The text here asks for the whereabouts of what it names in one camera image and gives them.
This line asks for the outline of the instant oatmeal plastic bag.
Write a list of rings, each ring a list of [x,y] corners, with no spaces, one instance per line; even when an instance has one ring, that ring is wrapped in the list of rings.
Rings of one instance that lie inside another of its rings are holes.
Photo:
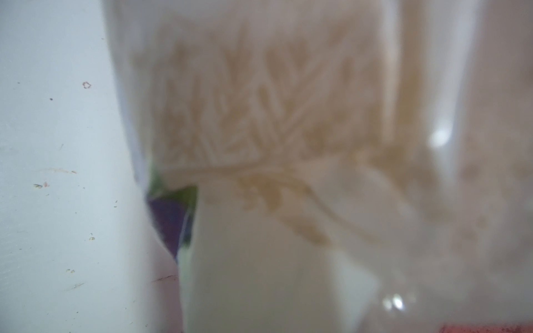
[[[184,332],[532,331],[531,1],[103,1]]]

